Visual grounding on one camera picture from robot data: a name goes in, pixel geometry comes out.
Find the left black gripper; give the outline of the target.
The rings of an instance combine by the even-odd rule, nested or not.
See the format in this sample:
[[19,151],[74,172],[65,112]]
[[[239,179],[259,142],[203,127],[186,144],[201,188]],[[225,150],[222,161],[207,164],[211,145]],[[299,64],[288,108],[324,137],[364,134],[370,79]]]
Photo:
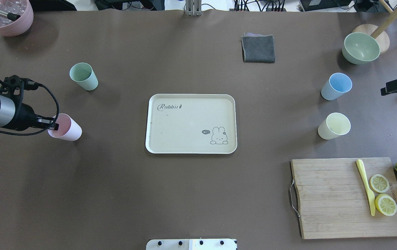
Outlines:
[[[41,117],[36,115],[33,108],[27,104],[20,104],[18,106],[18,115],[11,121],[11,129],[16,131],[24,131],[30,127],[42,128],[43,125],[50,125],[55,123],[55,118]],[[46,127],[47,130],[59,129],[59,125],[50,125]]]

